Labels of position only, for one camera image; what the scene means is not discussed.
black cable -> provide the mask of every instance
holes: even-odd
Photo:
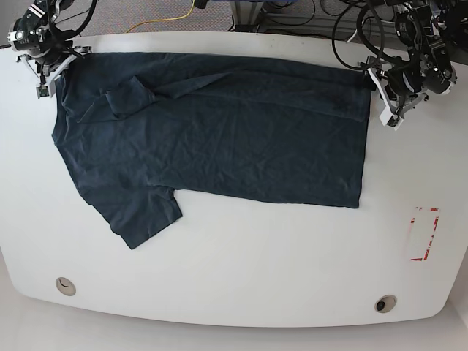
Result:
[[[366,22],[369,21],[369,37],[367,38],[367,40],[370,40],[371,35],[372,35],[372,18],[374,18],[374,17],[373,16],[367,16],[366,18],[364,18],[364,21],[363,21],[363,27],[366,25]]]
[[[304,26],[304,25],[306,25],[307,23],[309,23],[311,20],[313,20],[314,17],[315,17],[315,11],[317,10],[317,7],[315,6],[315,1],[314,1],[314,0],[312,0],[312,3],[314,4],[314,12],[312,13],[312,16],[310,17],[310,19],[308,19],[308,20],[307,20],[306,22],[304,22],[304,23],[288,24],[288,23],[281,23],[281,22],[278,22],[278,21],[273,20],[273,19],[271,19],[271,18],[269,18],[269,17],[266,17],[265,19],[270,20],[271,22],[274,22],[274,23],[276,23],[276,24],[281,24],[281,25],[283,25],[283,26],[294,26],[294,27],[296,27],[296,26]]]
[[[383,25],[382,25],[382,21],[380,20],[379,18],[379,15],[377,14],[377,12],[375,11],[375,8],[374,6],[372,6],[371,4],[371,0],[366,0],[367,1],[367,4],[368,4],[368,7],[370,7],[371,9],[371,12],[372,14],[374,15],[374,17],[376,18],[376,21],[377,21],[377,25],[379,26],[379,30],[380,30],[380,50],[377,54],[377,57],[375,58],[375,60],[373,60],[371,63],[369,64],[364,64],[363,66],[360,66],[360,67],[355,67],[355,66],[351,66],[350,64],[347,64],[346,62],[344,62],[341,57],[339,56],[338,54],[338,51],[336,50],[336,29],[338,28],[338,24],[339,24],[339,21],[343,18],[344,15],[346,15],[346,13],[348,11],[350,11],[354,5],[356,5],[357,3],[361,2],[361,0],[356,0],[352,3],[350,3],[348,5],[348,7],[340,14],[340,16],[336,19],[335,21],[335,25],[333,26],[333,31],[331,32],[331,47],[333,49],[333,53],[335,54],[335,57],[336,59],[345,67],[349,68],[349,69],[352,69],[352,70],[355,70],[355,71],[364,71],[368,68],[372,68],[374,67],[375,65],[377,65],[379,63],[379,60],[382,58],[382,55],[383,55],[383,50],[385,48],[385,32],[384,32],[384,28],[383,28]],[[363,18],[361,18],[360,20],[358,20],[358,23],[359,25],[356,26],[357,27],[357,30],[358,30],[358,34],[359,34],[359,28],[362,26],[362,20]]]
[[[77,13],[76,15],[73,15],[73,16],[70,16],[68,18],[64,18],[63,20],[60,20],[59,22],[56,23],[56,25],[60,24],[60,23],[63,23],[63,22],[66,22],[68,20],[71,20],[72,18],[75,18],[75,17],[78,17],[78,16],[81,16],[81,15],[84,15],[85,13],[87,13],[91,8],[89,7],[87,10],[85,11],[82,11],[80,13]]]
[[[328,36],[328,35],[325,35],[325,34],[301,34],[301,33],[297,33],[297,32],[294,32],[294,31],[287,31],[286,29],[268,29],[265,33],[268,33],[269,31],[282,31],[286,34],[291,34],[291,35],[295,35],[297,37],[313,37],[313,38],[320,38],[320,39],[328,39],[328,40],[331,40],[331,37]],[[339,42],[345,42],[349,39],[350,37],[348,38],[343,38],[343,39],[336,39],[337,41]]]
[[[231,27],[227,31],[232,31],[234,28],[234,16],[231,16],[231,19],[233,20],[233,24],[231,24]]]
[[[287,3],[284,4],[284,5],[278,5],[278,4],[277,4],[276,2],[274,2],[274,1],[269,1],[269,2],[268,2],[268,5],[269,5],[269,6],[273,7],[274,9],[278,9],[278,10],[284,9],[284,8],[286,8],[286,7],[289,7],[289,6],[293,5],[293,4],[294,4],[294,2],[292,2],[292,1],[291,1],[291,2],[287,2]]]
[[[384,42],[384,40],[382,40],[382,37],[385,38],[385,32],[383,31],[383,25],[382,25],[382,21],[380,20],[380,17],[379,15],[377,14],[377,12],[375,11],[375,8],[374,6],[369,6],[371,5],[371,2],[369,0],[368,1],[368,4],[365,5],[359,12],[358,14],[358,17],[356,18],[356,29],[358,31],[358,36],[359,36],[359,39],[361,39],[361,42],[366,46],[366,48],[368,48],[372,53],[374,53],[375,55],[378,55],[380,56],[380,59],[384,59],[386,60],[387,62],[390,62],[392,64],[395,64],[397,66],[401,66],[403,64],[403,61],[401,60],[401,58],[397,58],[397,57],[392,57],[392,56],[389,56],[387,55],[386,53],[383,52],[383,50],[385,48],[382,48],[382,42]],[[370,41],[367,40],[366,38],[366,35],[364,34],[364,30],[363,30],[363,26],[362,26],[362,22],[363,22],[363,19],[364,19],[364,16],[366,15],[366,13],[371,10],[372,14],[374,15],[375,17],[375,20],[377,22],[377,25],[379,26],[379,29],[380,29],[380,49],[377,49],[375,46],[373,46],[371,44]]]
[[[346,5],[349,5],[349,4],[352,3],[352,1],[347,1],[347,0],[339,0],[339,1],[342,2],[343,4],[346,4]],[[353,4],[353,7],[357,7],[358,9],[362,9],[362,7],[358,5],[359,2]],[[339,13],[331,13],[331,12],[329,12],[329,11],[325,8],[325,0],[320,0],[320,8],[322,9],[322,11],[323,11],[326,15],[329,15],[329,16],[331,16],[331,17],[338,17],[338,16],[340,16],[340,14],[341,14],[340,12],[339,12]]]
[[[96,9],[96,5],[97,0],[91,0],[91,6],[89,7],[88,15],[86,16],[86,19],[83,21],[81,26],[79,26],[78,29],[75,31],[75,35],[79,35],[89,24],[91,18],[93,17],[94,10]]]

shirt sleeve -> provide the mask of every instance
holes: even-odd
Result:
[[[130,249],[141,245],[182,217],[174,189],[155,186],[144,189],[98,188],[83,193]]]

wire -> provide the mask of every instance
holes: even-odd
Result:
[[[190,7],[190,10],[185,15],[180,16],[180,17],[174,17],[174,18],[161,18],[160,20],[146,20],[146,21],[144,21],[142,23],[135,24],[132,28],[130,28],[128,31],[126,31],[126,33],[131,32],[133,29],[135,29],[135,28],[137,28],[139,26],[142,26],[143,24],[167,22],[169,20],[182,20],[182,19],[187,18],[187,17],[190,16],[190,14],[193,12],[194,7],[195,7],[195,1],[192,0],[192,7]]]
[[[83,23],[81,24],[81,26],[79,26],[78,29],[75,31],[75,35],[79,35],[87,27],[87,25],[89,24],[89,22],[91,21],[93,17],[94,10],[96,9],[96,5],[97,5],[97,0],[92,0],[91,6],[89,7],[88,14],[85,20],[83,21]]]
[[[284,9],[285,7],[289,7],[291,6],[292,4],[294,4],[294,2],[287,2],[286,4],[284,5],[278,5],[276,2],[274,1],[268,1],[267,2],[268,5],[270,5],[271,7],[273,7],[274,9]]]
[[[371,0],[366,0],[367,1],[367,5],[363,7],[364,8],[370,8],[371,9],[371,12],[372,12],[372,15],[376,18],[376,21],[377,21],[377,25],[379,26],[379,30],[380,30],[380,50],[377,54],[377,57],[375,58],[375,60],[373,60],[370,64],[364,64],[363,66],[360,66],[360,67],[355,67],[355,66],[351,66],[350,64],[347,64],[346,62],[344,62],[341,57],[339,56],[338,54],[338,51],[336,50],[336,29],[338,28],[338,24],[339,24],[339,21],[343,18],[344,15],[346,15],[346,13],[348,11],[350,11],[357,3],[361,2],[361,0],[356,0],[352,3],[350,3],[348,5],[348,7],[340,14],[340,16],[336,19],[335,21],[335,25],[333,26],[333,31],[331,32],[331,47],[333,49],[333,53],[335,54],[335,57],[336,59],[345,67],[349,68],[349,69],[352,69],[352,70],[355,70],[355,71],[364,71],[368,68],[372,68],[374,67],[375,65],[377,65],[379,63],[379,60],[382,58],[382,55],[383,55],[383,50],[385,48],[385,32],[384,32],[384,28],[383,28],[383,25],[382,25],[382,21],[380,20],[379,18],[379,15],[377,14],[377,12],[375,11],[375,8],[374,6],[372,5],[371,3]],[[360,36],[360,33],[359,33],[359,28],[361,28],[362,30],[362,26],[361,23],[363,21],[363,18],[358,18],[357,19],[357,22],[358,25],[356,26],[358,28],[358,34],[359,34],[359,37],[361,38]]]
[[[59,22],[56,23],[56,26],[57,26],[58,24],[60,24],[60,23],[66,22],[66,21],[68,21],[68,20],[71,20],[72,18],[75,18],[75,17],[81,16],[81,15],[84,15],[84,14],[87,13],[90,9],[91,9],[91,7],[89,7],[89,8],[88,8],[87,10],[85,10],[85,11],[82,11],[82,12],[80,12],[80,13],[77,13],[76,15],[70,16],[70,17],[68,17],[68,18],[64,18],[63,20],[60,20]]]
[[[351,4],[352,2],[351,1],[347,1],[347,0],[339,0],[340,2],[342,2],[343,4],[346,4],[346,5],[349,5]],[[361,9],[362,7],[361,6],[358,6],[357,3],[356,4],[353,4],[353,7],[357,7],[359,9]],[[325,8],[325,0],[320,0],[320,8],[322,9],[322,11],[326,14],[326,15],[329,15],[331,17],[338,17],[340,16],[340,12],[339,13],[331,13],[329,12],[326,8]]]
[[[372,18],[372,17],[371,17],[371,16],[368,16],[368,17],[366,17],[366,18],[364,19],[363,24],[362,24],[363,27],[364,27],[364,24],[366,24],[366,21],[367,21],[369,18]],[[372,33],[372,22],[370,22],[370,24],[371,24],[371,28],[370,28],[370,30],[369,30],[369,38],[370,38],[371,33]],[[351,42],[351,41],[353,41],[354,38],[356,38],[356,35],[358,35],[358,30],[357,30],[357,29],[354,31],[354,33],[352,34],[352,36],[351,36],[346,42]]]
[[[231,16],[231,19],[233,20],[233,24],[231,24],[231,27],[227,31],[232,31],[234,28],[234,16]]]
[[[268,17],[265,17],[264,19],[270,20],[271,22],[274,22],[274,23],[277,23],[277,24],[282,24],[283,26],[294,26],[294,27],[297,27],[297,26],[304,26],[304,25],[306,25],[307,23],[309,23],[311,20],[313,20],[314,17],[315,17],[315,11],[316,11],[317,7],[315,6],[315,1],[314,1],[314,0],[312,0],[312,3],[314,4],[314,11],[313,11],[313,13],[312,13],[312,16],[311,16],[306,22],[304,22],[304,23],[288,24],[288,23],[281,23],[281,22],[278,22],[278,21],[273,20],[273,19],[268,18]]]
[[[382,21],[380,20],[379,16],[376,15],[377,12],[375,12],[375,8],[374,6],[370,7],[369,4],[370,1],[368,1],[368,4],[366,6],[364,6],[359,14],[358,14],[358,17],[356,19],[356,29],[358,30],[358,36],[359,36],[359,39],[361,39],[361,42],[374,54],[376,55],[380,55],[379,59],[384,59],[386,60],[387,62],[390,62],[392,64],[395,64],[397,66],[401,66],[403,61],[401,60],[401,58],[396,58],[396,57],[392,57],[392,56],[389,56],[387,55],[386,53],[383,52],[383,49],[382,49],[382,36],[385,36],[385,33],[383,31],[383,25],[382,25]],[[371,10],[372,14],[374,15],[375,17],[375,20],[377,22],[377,25],[379,25],[379,29],[382,27],[382,29],[380,30],[380,41],[381,41],[381,44],[380,44],[380,49],[377,49],[375,46],[373,46],[371,44],[370,41],[367,40],[366,38],[366,35],[364,34],[364,31],[363,31],[363,28],[362,26],[360,26],[360,24],[362,23],[363,19],[364,19],[364,16],[366,15],[366,13],[369,11],[369,9]]]
[[[312,38],[320,38],[320,39],[328,39],[331,40],[331,37],[325,34],[301,34],[301,33],[296,33],[294,31],[287,31],[285,29],[268,29],[265,33],[268,33],[269,31],[282,31],[286,34],[291,34],[295,35],[297,37],[312,37]],[[336,39],[339,42],[345,42],[347,38],[344,39]]]

table surface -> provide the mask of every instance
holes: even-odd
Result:
[[[340,67],[327,40],[271,34],[76,42],[94,52],[217,53]],[[357,44],[338,48],[352,64],[368,55]],[[381,125],[373,98],[359,209],[182,190],[175,197],[184,217],[131,251],[77,193],[50,136],[55,97],[37,100],[34,77],[16,55],[0,51],[0,247],[20,293],[133,317],[255,327],[413,320],[444,306],[468,245],[468,68],[456,65],[454,90],[420,104],[397,132]],[[411,260],[423,258],[435,216],[427,260]],[[75,296],[56,289],[62,276],[75,283]],[[384,295],[398,303],[380,314],[374,305]]]

gray floor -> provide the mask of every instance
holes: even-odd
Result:
[[[326,10],[339,13],[346,5],[339,0],[325,0]],[[7,32],[14,19],[21,17],[32,0],[2,0],[0,11],[0,45],[7,43]],[[87,10],[91,0],[75,0],[75,3],[64,11],[59,20]],[[83,35],[123,33],[130,26],[144,20],[180,16],[189,10],[190,0],[99,0],[96,12],[83,32]],[[320,0],[299,0],[296,4],[282,12],[310,16],[316,7],[316,15],[325,13],[320,9]],[[391,10],[387,9],[383,18],[391,18]],[[350,17],[355,17],[357,11],[352,11]],[[85,15],[63,22],[59,28],[76,29]],[[165,23],[152,23],[136,29],[136,31],[226,31],[231,25],[230,5],[227,1],[210,1],[204,10],[195,9],[186,19]]]

